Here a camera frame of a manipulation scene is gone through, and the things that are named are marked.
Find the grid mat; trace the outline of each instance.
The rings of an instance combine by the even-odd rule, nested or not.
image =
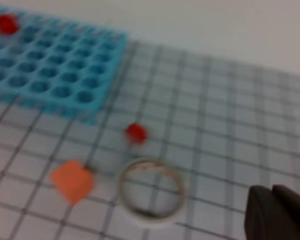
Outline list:
[[[243,240],[249,186],[300,193],[300,76],[132,41],[99,119],[0,104],[0,240]],[[132,122],[150,132],[139,149],[123,137]],[[176,165],[188,185],[184,217],[160,230],[126,221],[108,181],[147,155]],[[100,173],[71,207],[47,175],[73,157]],[[150,206],[175,194],[135,184]]]

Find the orange square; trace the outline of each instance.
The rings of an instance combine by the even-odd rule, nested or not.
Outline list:
[[[69,160],[51,175],[51,180],[70,204],[75,205],[94,188],[94,177],[77,160]]]

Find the tape roll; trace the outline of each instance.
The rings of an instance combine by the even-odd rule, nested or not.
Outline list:
[[[127,179],[129,173],[131,173],[132,171],[145,171],[149,168],[162,168],[164,175],[166,177],[170,177],[177,187],[179,202],[174,209],[163,215],[156,215],[152,212],[136,208],[127,200],[124,191],[124,182],[125,179]],[[136,225],[145,228],[161,228],[166,225],[175,223],[183,214],[186,208],[187,194],[181,175],[177,171],[171,169],[168,165],[163,164],[161,161],[158,161],[156,158],[141,157],[136,159],[133,163],[127,165],[118,176],[117,193],[118,201],[127,217],[129,217],[131,221]]]

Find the black grid line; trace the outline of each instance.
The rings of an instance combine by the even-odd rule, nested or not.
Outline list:
[[[139,44],[139,42],[135,42],[135,43],[134,43],[134,45],[133,45],[133,47],[132,47],[132,53],[129,55],[129,59],[126,61],[125,66],[122,68],[122,75],[121,75],[121,76],[123,76],[123,79],[121,80],[120,83],[118,83],[117,89],[114,91],[114,94],[113,94],[114,96],[113,96],[113,98],[112,98],[112,103],[114,103],[115,100],[116,100],[117,97],[118,97],[118,91],[119,91],[121,85],[122,85],[123,82],[124,82],[125,76],[126,76],[126,74],[127,74],[127,72],[128,72],[129,66],[130,66],[130,64],[131,64],[131,62],[132,62],[132,60],[133,60],[133,57],[134,57],[134,54],[135,54],[136,49],[137,49],[137,47],[138,47],[138,44]],[[89,152],[89,155],[88,155],[87,160],[86,160],[86,162],[85,162],[85,166],[86,166],[87,168],[93,169],[93,167],[91,167],[90,164],[91,164],[91,161],[93,160],[93,157],[94,157],[94,155],[95,155],[96,149],[97,149],[97,147],[99,146],[99,143],[100,143],[101,138],[102,138],[102,136],[103,136],[104,129],[105,129],[105,126],[106,126],[106,124],[107,124],[107,121],[108,121],[108,118],[109,118],[110,113],[111,113],[111,111],[109,110],[109,111],[107,112],[107,115],[104,117],[104,119],[103,119],[103,121],[102,121],[102,123],[101,123],[100,131],[98,132],[98,134],[97,134],[96,137],[95,137],[93,146],[92,146],[91,151]],[[114,205],[114,204],[115,204],[114,202],[111,202],[108,208],[111,208],[111,206]],[[65,226],[64,223],[65,223],[65,222],[67,221],[67,219],[69,218],[72,209],[73,209],[73,207],[72,207],[72,206],[69,206],[69,207],[67,208],[67,210],[65,211],[65,214],[64,214],[64,216],[63,216],[63,218],[62,218],[61,224],[60,224],[59,229],[58,229],[58,231],[57,231],[57,233],[56,233],[56,235],[55,235],[54,240],[58,240],[58,239],[60,238],[60,236],[61,236],[61,234],[62,234],[62,231],[63,231],[63,229],[64,229],[64,226]],[[101,231],[99,234],[100,234],[101,237],[105,235],[102,231]]]
[[[153,81],[154,81],[154,77],[156,75],[156,72],[157,72],[157,66],[158,66],[158,62],[160,61],[160,58],[161,58],[161,54],[162,54],[162,47],[159,46],[155,51],[155,54],[154,54],[154,57],[153,57],[153,60],[152,60],[152,63],[151,63],[151,67],[149,68],[149,71],[150,71],[150,75],[149,75],[149,79],[147,80],[147,83],[146,83],[146,87],[143,91],[143,94],[142,94],[142,97],[141,97],[141,101],[140,101],[140,105],[139,105],[139,108],[137,110],[137,113],[136,113],[136,116],[135,116],[135,122],[139,122],[141,121],[142,117],[143,117],[143,113],[144,113],[144,110],[145,110],[145,107],[146,107],[146,104],[147,104],[147,101],[148,101],[148,98],[149,98],[149,93],[150,93],[150,89],[153,85]],[[134,153],[132,153],[132,146],[129,145],[128,146],[128,155],[130,155],[130,157],[132,157],[132,155]],[[111,221],[111,217],[112,217],[112,214],[114,212],[114,208],[115,208],[115,204],[112,204],[109,208],[108,208],[108,211],[107,211],[107,214],[106,214],[106,220],[104,221],[104,224],[102,226],[102,233],[105,234],[107,231],[108,231],[108,228],[109,228],[109,225],[110,225],[110,221]],[[100,236],[100,240],[102,240],[104,238],[104,235],[101,235]]]
[[[179,92],[180,92],[180,84],[181,81],[183,79],[183,71],[184,71],[184,67],[185,67],[185,58],[187,56],[187,53],[182,53],[181,57],[178,59],[177,65],[178,65],[178,69],[177,72],[175,74],[175,82],[174,82],[174,86],[172,89],[172,96],[170,99],[170,104],[169,104],[169,111],[168,111],[168,116],[166,118],[166,122],[165,122],[165,128],[164,128],[164,134],[163,134],[163,139],[162,139],[162,146],[160,149],[160,153],[159,153],[159,160],[162,160],[165,158],[166,154],[167,154],[167,149],[168,149],[168,145],[169,145],[169,137],[171,134],[171,128],[172,128],[172,121],[173,121],[173,117],[176,111],[176,102],[178,101],[179,98]],[[157,202],[157,197],[158,197],[158,185],[161,181],[161,175],[157,175],[155,176],[154,179],[154,184],[150,193],[150,203],[148,206],[148,209],[151,211],[154,207],[155,204]],[[149,238],[149,229],[145,229],[142,233],[142,240],[147,240]]]
[[[31,211],[31,210],[28,210],[28,209],[25,210],[23,208],[15,207],[15,206],[12,206],[12,205],[9,205],[9,204],[6,204],[6,203],[0,202],[0,207],[4,208],[4,209],[7,209],[7,210],[10,210],[10,211],[13,211],[13,212],[16,212],[16,213],[21,213],[21,214],[26,213],[29,216],[36,217],[36,218],[42,219],[42,220],[46,220],[46,221],[52,222],[54,224],[59,224],[60,223],[60,220],[58,218],[53,218],[53,217],[49,217],[49,216],[46,216],[46,215],[42,215],[40,213]],[[230,237],[218,234],[216,232],[206,230],[204,228],[198,228],[198,227],[193,227],[193,226],[185,226],[185,224],[181,223],[181,222],[177,222],[176,224],[179,225],[179,226],[182,226],[182,227],[187,227],[192,231],[198,231],[198,232],[210,234],[210,235],[213,235],[213,236],[217,236],[217,237],[220,237],[220,238],[223,238],[223,239],[232,240],[232,238],[230,238]],[[84,227],[84,226],[81,226],[81,225],[77,225],[77,224],[71,223],[71,222],[63,222],[63,225],[64,225],[64,227],[72,227],[74,229],[78,229],[78,230],[82,230],[84,232],[95,234],[96,236],[100,235],[100,233],[101,233],[100,231],[97,231],[95,229],[91,229],[89,227]],[[123,240],[124,239],[124,238],[119,238],[117,236],[112,236],[111,234],[103,234],[103,236],[107,237],[107,238],[110,238],[110,239],[114,239],[114,240]]]
[[[256,109],[264,109],[265,108],[263,99],[261,97],[258,97],[258,94],[262,93],[264,90],[263,81],[260,80],[260,79],[262,79],[262,74],[263,74],[262,69],[257,68],[254,70],[253,83],[254,83],[254,96],[255,96],[255,108]],[[260,126],[266,125],[264,115],[259,114],[258,112],[256,112],[256,121]],[[258,144],[263,143],[263,144],[267,145],[267,143],[268,143],[267,135],[261,129],[258,129],[258,131],[257,131],[257,140],[258,140]],[[258,158],[259,158],[259,165],[268,168],[268,166],[269,166],[268,150],[266,148],[258,147]],[[270,176],[267,173],[267,171],[260,168],[259,176],[260,176],[260,183],[264,186],[269,187],[270,186]]]
[[[227,107],[227,124],[226,124],[226,132],[228,136],[234,136],[235,135],[235,125],[231,121],[231,119],[234,118],[234,110],[230,106],[231,103],[234,103],[236,101],[236,77],[237,77],[237,65],[234,62],[229,63],[228,66],[228,107]],[[226,155],[230,158],[233,158],[235,156],[235,142],[231,139],[227,139],[226,141]],[[225,174],[226,179],[233,181],[234,175],[235,175],[235,169],[234,169],[234,162],[232,161],[226,161],[226,168],[225,168]],[[234,205],[234,188],[232,184],[227,184],[225,189],[225,204],[232,208]],[[232,211],[229,211],[227,208],[224,211],[225,221],[224,221],[224,232],[227,236],[233,235],[233,214]]]
[[[51,156],[49,157],[49,161],[48,161],[47,165],[44,167],[44,170],[43,170],[43,172],[41,173],[41,176],[40,176],[39,180],[37,181],[37,183],[36,183],[36,185],[35,185],[35,187],[34,187],[34,190],[32,191],[32,193],[31,193],[29,199],[27,200],[27,202],[26,202],[26,204],[25,204],[25,208],[24,208],[25,210],[28,209],[28,208],[31,206],[33,200],[35,199],[36,194],[37,194],[37,192],[38,192],[38,190],[39,190],[39,188],[40,188],[41,182],[43,181],[44,177],[46,176],[47,172],[49,171],[49,169],[50,169],[50,167],[51,167],[51,165],[52,165],[52,163],[53,163],[53,161],[54,161],[55,155],[57,154],[57,152],[58,152],[58,150],[59,150],[61,144],[62,144],[63,141],[64,141],[64,137],[67,135],[67,133],[68,133],[68,131],[70,130],[70,128],[71,128],[73,122],[74,122],[73,120],[72,120],[72,121],[69,121],[69,122],[67,123],[67,126],[66,126],[65,129],[63,130],[63,133],[62,133],[62,135],[60,136],[59,141],[58,141],[57,144],[55,145],[55,148],[54,148],[54,150],[52,151]],[[17,224],[16,224],[15,227],[13,228],[13,230],[12,230],[12,232],[11,232],[11,235],[10,235],[10,237],[9,237],[9,240],[13,240],[13,239],[16,237],[16,235],[17,235],[17,233],[18,233],[18,230],[20,229],[20,227],[21,227],[21,225],[22,225],[22,222],[23,222],[25,216],[26,216],[26,211],[24,211],[24,212],[21,214],[21,216],[19,217],[19,219],[17,220]]]
[[[199,169],[200,168],[200,159],[201,159],[201,152],[198,150],[202,146],[202,138],[203,138],[203,126],[205,125],[205,109],[206,109],[206,103],[207,103],[207,93],[209,89],[209,77],[210,77],[210,71],[211,71],[211,58],[205,59],[205,61],[202,63],[202,84],[200,86],[201,88],[201,94],[199,96],[200,102],[199,102],[199,115],[197,118],[197,132],[195,136],[195,143],[196,143],[196,150],[194,151],[193,160],[192,160],[192,166],[191,169]],[[198,176],[196,174],[191,175],[191,189],[196,190],[198,188],[197,186],[197,178]],[[186,212],[186,228],[184,231],[184,240],[191,240],[192,239],[192,231],[191,231],[191,225],[193,225],[193,217],[195,213],[195,204],[193,201],[188,201],[187,206],[187,212]]]
[[[249,144],[249,142],[238,141],[237,139],[231,138],[230,136],[229,136],[229,138],[232,139],[233,141],[237,141],[237,142],[242,142],[242,143],[245,143],[245,144]],[[84,142],[81,142],[81,141],[73,141],[73,142],[74,143],[84,144]],[[176,147],[179,147],[179,148],[187,148],[185,146],[181,146],[181,145],[174,144],[174,143],[170,143],[170,145],[171,146],[176,146]],[[265,149],[274,150],[273,148],[267,148],[266,146],[262,146],[260,144],[259,144],[259,147],[260,148],[264,147]],[[125,152],[119,151],[117,149],[114,149],[114,148],[111,148],[111,147],[106,147],[106,146],[101,146],[101,145],[98,146],[98,148],[101,149],[101,150],[105,150],[105,151],[109,151],[109,152],[116,152],[116,153],[119,153],[119,154],[124,154],[125,153]],[[8,150],[8,151],[14,151],[16,148],[13,147],[13,146],[6,145],[6,144],[0,142],[0,149]],[[198,151],[198,149],[196,149],[196,148],[189,148],[189,149],[192,150],[192,151]],[[241,159],[237,159],[235,157],[229,157],[229,156],[226,156],[226,155],[222,155],[222,154],[218,154],[218,153],[214,153],[214,152],[210,152],[210,151],[206,151],[206,150],[202,150],[202,149],[200,149],[199,151],[202,152],[202,153],[204,153],[204,154],[206,154],[206,155],[210,155],[212,157],[217,157],[217,158],[220,158],[220,159],[224,159],[225,161],[229,160],[229,161],[237,162],[237,163],[240,163],[240,164],[243,164],[243,165],[247,165],[247,166],[251,166],[251,167],[255,167],[255,168],[260,168],[260,169],[263,169],[263,170],[266,170],[266,171],[271,171],[271,172],[274,172],[274,173],[279,173],[281,175],[290,176],[290,177],[293,177],[293,178],[296,178],[296,179],[300,180],[300,175],[297,175],[297,174],[294,174],[294,173],[285,172],[283,170],[275,169],[273,167],[264,166],[264,165],[260,165],[260,164],[256,164],[256,163],[252,163],[252,162],[247,162],[247,161],[244,161],[244,160],[241,160]],[[25,150],[25,149],[20,149],[19,153],[26,154],[26,155],[29,155],[29,156],[32,156],[32,157],[36,157],[36,158],[42,159],[42,160],[46,160],[47,157],[48,157],[46,155],[42,155],[40,153],[32,152],[32,151]],[[295,154],[294,152],[286,152],[286,151],[279,150],[278,153],[283,153],[283,154],[286,154],[286,155],[291,155],[293,157],[300,157],[299,154]],[[66,159],[55,159],[55,161],[60,162],[60,163],[63,163],[65,160]],[[186,171],[186,172],[189,171],[188,169],[182,168],[182,167],[179,167],[179,169],[181,171]],[[198,172],[198,171],[194,171],[193,174],[204,174],[204,173]]]
[[[10,167],[10,165],[13,163],[15,157],[17,156],[17,154],[19,153],[22,145],[24,144],[24,142],[26,141],[26,139],[28,138],[28,136],[31,134],[31,130],[34,124],[36,124],[36,122],[38,121],[38,119],[40,118],[41,114],[37,113],[35,119],[32,121],[31,126],[29,127],[29,129],[26,131],[26,133],[24,134],[24,136],[22,137],[21,141],[19,142],[18,146],[14,149],[13,154],[11,155],[10,159],[8,160],[7,164],[5,165],[3,171],[1,171],[0,173],[0,183],[3,180],[3,178],[5,177],[5,173],[7,171],[7,169]]]
[[[112,220],[112,213],[114,208],[116,207],[116,197],[111,200],[105,200],[102,198],[98,198],[95,196],[87,196],[86,198],[93,201],[97,202],[100,204],[103,204],[107,207],[107,214],[103,222],[103,226],[101,230],[95,230],[91,229],[89,227],[83,227],[83,226],[78,226],[76,224],[67,222],[68,217],[70,216],[71,213],[71,207],[67,209],[65,212],[64,216],[62,219],[56,219],[56,218],[51,218],[45,215],[38,214],[36,212],[30,211],[28,208],[32,204],[32,201],[34,200],[34,197],[36,195],[36,192],[38,191],[39,187],[44,187],[44,188],[52,188],[53,186],[47,183],[42,182],[43,177],[46,175],[48,170],[50,169],[50,166],[52,163],[64,163],[64,160],[67,159],[57,159],[57,152],[61,146],[61,144],[64,141],[69,141],[72,143],[77,143],[81,145],[85,145],[89,148],[91,148],[89,156],[86,160],[86,166],[88,168],[91,168],[92,165],[92,160],[93,156],[95,154],[95,151],[97,149],[108,151],[108,152],[115,152],[118,154],[121,154],[124,156],[124,158],[131,158],[134,157],[134,155],[140,154],[134,154],[132,152],[131,146],[127,146],[127,149],[116,149],[115,147],[110,147],[110,146],[104,146],[100,144],[102,135],[104,134],[105,130],[112,130],[118,133],[122,132],[122,129],[117,126],[111,126],[108,125],[108,119],[111,113],[123,113],[127,116],[133,116],[136,118],[136,121],[140,121],[143,116],[144,116],[144,108],[146,107],[146,104],[152,104],[155,106],[162,106],[164,105],[165,107],[169,107],[169,114],[167,119],[161,119],[157,118],[155,116],[147,116],[147,119],[156,121],[158,123],[164,124],[164,138],[159,138],[156,136],[150,136],[149,140],[161,144],[161,149],[160,149],[160,157],[164,158],[166,155],[166,151],[168,149],[168,146],[174,146],[180,149],[184,150],[189,150],[194,153],[194,157],[192,160],[192,166],[190,168],[187,167],[181,167],[181,166],[176,166],[175,169],[178,171],[181,171],[183,173],[190,174],[191,177],[191,182],[192,182],[192,188],[197,189],[197,178],[202,176],[206,177],[209,179],[213,180],[218,180],[226,184],[227,186],[227,194],[226,194],[226,201],[225,204],[220,204],[208,199],[203,199],[200,197],[197,197],[195,192],[193,194],[190,194],[188,196],[188,200],[191,202],[202,202],[208,205],[212,205],[215,207],[218,207],[220,209],[225,210],[226,212],[226,223],[229,225],[229,228],[226,228],[225,234],[220,234],[216,232],[211,232],[208,229],[205,229],[205,226],[200,227],[195,227],[193,226],[192,220],[192,215],[193,213],[193,206],[189,206],[190,210],[187,212],[187,221],[186,223],[180,223],[177,222],[176,224],[178,226],[184,227],[184,239],[191,239],[191,232],[192,231],[197,231],[197,232],[202,232],[205,234],[210,234],[216,237],[220,237],[223,239],[227,240],[232,240],[233,238],[231,237],[232,235],[232,214],[233,212],[239,213],[239,214],[245,214],[244,211],[240,209],[236,209],[233,205],[233,189],[234,186],[240,186],[242,188],[249,188],[250,186],[246,184],[245,182],[239,182],[234,179],[234,169],[233,165],[235,163],[240,163],[245,166],[250,166],[256,168],[259,172],[261,172],[262,176],[262,184],[264,185],[269,185],[269,175],[273,173],[277,173],[283,176],[289,176],[293,178],[293,183],[294,183],[294,188],[300,192],[300,152],[298,152],[298,142],[297,140],[300,140],[300,134],[296,131],[296,124],[300,123],[300,117],[297,115],[294,115],[293,110],[294,108],[300,108],[300,102],[298,101],[298,96],[297,100],[295,98],[291,99],[290,94],[295,94],[299,95],[300,94],[300,86],[293,86],[290,85],[291,81],[299,81],[300,82],[300,77],[299,76],[292,76],[290,79],[290,75],[286,72],[281,72],[281,71],[273,71],[271,77],[272,78],[281,78],[280,81],[269,81],[267,79],[267,76],[264,75],[264,72],[266,69],[263,69],[262,67],[258,66],[246,66],[249,68],[250,71],[245,72],[244,69],[236,68],[235,69],[235,64],[230,61],[224,61],[221,63],[221,66],[217,66],[218,61],[222,61],[222,59],[218,58],[213,58],[213,57],[203,57],[202,59],[207,60],[209,64],[204,64],[203,68],[201,66],[201,63],[189,63],[186,61],[188,53],[184,53],[182,56],[180,56],[180,59],[172,58],[170,56],[164,56],[160,57],[160,54],[158,54],[156,57],[154,56],[154,62],[153,66],[147,66],[147,65],[142,65],[138,63],[138,59],[143,57],[143,55],[146,57],[147,54],[153,55],[154,50],[158,50],[158,52],[162,51],[163,49],[166,49],[163,46],[156,46],[156,47],[151,47],[151,52],[144,52],[142,51],[139,53],[139,50],[142,50],[142,46],[138,45],[139,43],[133,42],[129,46],[129,50],[132,52],[128,52],[127,59],[124,61],[122,71],[119,71],[118,76],[116,77],[116,81],[113,83],[111,93],[110,93],[110,99],[109,102],[107,102],[106,106],[103,107],[103,111],[105,111],[105,116],[102,119],[102,122],[100,123],[100,130],[97,132],[97,135],[95,137],[94,142],[89,142],[85,141],[84,139],[77,139],[74,136],[69,136],[68,132],[71,128],[72,123],[68,123],[66,128],[62,133],[55,133],[55,132],[50,132],[48,130],[40,129],[36,127],[36,123],[40,119],[40,114],[38,113],[36,115],[36,118],[32,121],[30,125],[22,125],[14,122],[13,120],[10,119],[5,119],[6,114],[9,112],[11,106],[13,104],[7,105],[5,109],[1,112],[0,115],[0,126],[11,126],[14,128],[17,128],[21,131],[24,131],[24,136],[21,139],[21,142],[19,143],[18,146],[11,146],[5,143],[0,142],[0,149],[2,150],[7,150],[12,152],[12,156],[8,160],[7,164],[5,165],[3,170],[0,170],[0,179],[3,178],[10,178],[14,179],[16,181],[21,181],[21,182],[27,182],[27,183],[32,183],[35,184],[35,189],[30,195],[30,198],[28,199],[26,206],[24,208],[18,208],[13,205],[9,205],[3,202],[0,202],[0,207],[9,209],[11,211],[15,211],[18,213],[21,213],[20,219],[16,223],[16,226],[14,230],[12,231],[12,234],[9,239],[14,239],[15,235],[18,233],[19,227],[21,226],[21,223],[23,221],[24,216],[30,215],[36,218],[42,218],[47,221],[53,222],[57,225],[59,225],[58,232],[55,236],[55,239],[58,240],[59,237],[62,235],[62,231],[64,227],[72,227],[78,230],[82,230],[84,232],[89,232],[92,234],[96,235],[96,238],[99,237],[99,239],[103,238],[109,238],[113,240],[127,240],[120,238],[118,236],[113,236],[111,232],[109,232],[109,226]],[[161,63],[165,63],[167,65],[174,65],[174,66],[179,66],[177,69],[177,75],[175,76],[169,71],[162,70],[162,68],[155,70],[157,67],[155,65],[160,65]],[[225,69],[224,63],[227,65],[230,65],[230,69]],[[137,79],[134,76],[129,76],[129,79],[126,79],[126,75],[129,72],[131,68],[136,68],[141,70],[142,72],[145,73],[151,73],[151,76],[149,79],[145,80],[142,82],[143,85],[145,85],[144,92],[142,95],[138,94],[138,96],[135,95],[130,95],[129,93],[124,93],[122,92],[122,84],[123,81],[129,81],[131,84],[133,83],[139,83],[139,79]],[[196,79],[195,77],[193,78],[191,75],[187,75],[183,73],[183,69],[185,68],[191,68],[194,71],[202,71],[204,73],[203,79]],[[222,76],[224,79],[228,81],[227,84],[219,84],[218,82],[214,82],[212,79],[213,77]],[[172,86],[172,100],[171,102],[161,102],[160,100],[152,99],[149,97],[150,91],[152,86],[159,87],[162,89],[165,89],[164,84],[161,85],[159,82],[154,82],[155,76],[166,76],[170,79],[174,79],[174,85]],[[199,91],[200,94],[192,95],[189,92],[182,91],[181,83],[199,83],[201,90]],[[242,87],[238,87],[238,85],[244,83],[244,82],[249,82],[253,84],[252,90],[250,89],[243,89]],[[225,94],[228,95],[227,99],[220,99],[218,96],[213,96],[213,95],[207,95],[206,93],[208,92],[209,88],[217,89],[220,90],[219,92],[224,91]],[[269,92],[265,92],[267,88],[275,88],[279,90],[280,96],[271,96],[269,95]],[[140,101],[139,108],[137,112],[135,111],[129,111],[128,109],[118,109],[113,103],[116,101],[118,97],[122,98],[130,98],[135,101]],[[179,96],[189,98],[189,99],[195,99],[195,98],[200,98],[200,108],[199,109],[193,109],[190,107],[186,106],[179,106],[176,102]],[[248,106],[246,104],[243,104],[242,102],[238,102],[236,100],[237,96],[244,96],[244,97],[253,97],[253,100],[255,102],[254,106]],[[225,116],[221,116],[218,114],[214,114],[211,112],[206,112],[205,111],[205,105],[207,103],[215,103],[218,105],[223,105],[226,106],[226,113]],[[271,112],[268,109],[266,109],[265,105],[266,103],[275,103],[275,104],[280,104],[283,106],[283,113],[277,113],[277,112]],[[236,110],[245,110],[245,111],[250,111],[253,112],[256,115],[256,123],[248,122],[245,121],[244,119],[238,119],[235,116]],[[220,120],[224,121],[226,123],[226,131],[224,133],[220,133],[219,131],[215,131],[213,129],[205,129],[202,126],[198,126],[195,124],[182,124],[182,123],[177,123],[172,120],[172,116],[174,115],[174,112],[178,111],[184,111],[184,112],[189,112],[190,114],[196,114],[198,116],[199,120],[202,120],[201,124],[205,121],[206,117],[215,119],[215,120]],[[271,128],[267,126],[266,124],[266,117],[275,117],[280,120],[284,121],[284,126],[285,130],[279,130],[275,128]],[[257,131],[257,140],[248,140],[245,138],[240,138],[236,136],[236,130],[234,126],[245,126],[249,127],[252,129],[255,129]],[[183,129],[189,129],[189,130],[196,130],[196,145],[195,146],[187,146],[184,144],[180,143],[175,143],[171,142],[170,140],[170,131],[172,127],[176,128],[183,128]],[[26,150],[23,149],[23,142],[27,139],[27,137],[31,133],[37,133],[43,136],[49,136],[58,139],[57,145],[55,146],[55,149],[53,150],[51,155],[44,155],[40,154],[37,152],[32,152],[31,150]],[[287,138],[288,139],[288,147],[287,148],[278,148],[275,146],[270,146],[268,145],[268,137],[267,133],[273,133],[281,136],[282,138]],[[219,137],[221,139],[224,139],[227,142],[226,148],[227,151],[225,153],[220,153],[220,152],[214,152],[210,151],[209,149],[201,149],[201,138],[202,137]],[[259,162],[247,162],[242,159],[238,159],[236,155],[234,154],[234,146],[236,144],[245,144],[249,145],[251,147],[257,148],[258,151],[258,159]],[[286,156],[289,156],[292,160],[292,173],[291,172],[285,172],[284,170],[276,169],[275,167],[270,167],[268,163],[268,152],[273,151],[276,153],[281,153]],[[25,176],[17,175],[14,173],[9,172],[9,166],[13,163],[14,158],[17,154],[25,154],[29,156],[36,157],[42,161],[46,161],[44,170],[42,172],[43,175],[39,176],[39,180],[34,180],[27,178]],[[227,175],[223,176],[215,176],[210,173],[205,173],[201,172],[201,170],[198,168],[200,164],[200,156],[201,155],[207,155],[207,156],[212,156],[219,158],[223,161],[226,162],[227,164]],[[107,175],[109,174],[108,172],[102,172],[99,171],[98,173],[102,175]],[[150,201],[150,208],[155,204],[157,195],[160,191],[167,192],[167,193],[175,193],[171,191],[170,189],[160,187],[158,185],[152,185],[152,184],[147,184],[144,182],[139,182],[134,180],[135,184],[145,186],[148,188],[152,188],[152,194],[151,194],[151,201]],[[149,231],[144,230],[142,239],[147,240],[149,238]]]
[[[282,102],[284,113],[287,116],[294,116],[292,104],[290,103],[290,95],[288,92],[288,80],[288,74],[280,76],[280,83],[282,85],[280,88],[280,96],[282,100],[285,100],[285,102]],[[296,132],[295,122],[285,120],[284,123],[286,132],[294,135]],[[288,146],[291,149],[291,152],[297,152],[297,139],[291,136],[288,137]],[[295,175],[300,176],[300,159],[294,155],[291,155],[291,161],[293,172]],[[300,193],[300,180],[298,178],[293,178],[293,184],[294,188],[298,191],[298,193]]]

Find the white surface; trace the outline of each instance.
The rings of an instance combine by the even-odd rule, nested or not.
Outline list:
[[[0,0],[300,74],[300,0]]]
[[[300,77],[283,79],[283,87],[278,72],[259,69],[263,77],[253,79],[251,68],[238,65],[233,78],[227,61],[213,58],[209,73],[210,58],[182,53],[130,43],[97,126],[0,103],[0,240],[244,240],[251,185],[300,193]],[[150,67],[140,65],[145,59]],[[277,97],[268,95],[273,88]],[[153,98],[166,90],[169,100]],[[147,127],[149,139],[131,149],[123,132],[133,122]],[[177,224],[146,230],[124,217],[113,177],[135,155],[178,167],[188,196]],[[76,156],[98,171],[96,188],[71,207],[49,175]],[[143,176],[136,199],[154,210],[170,204],[174,189],[165,179]]]

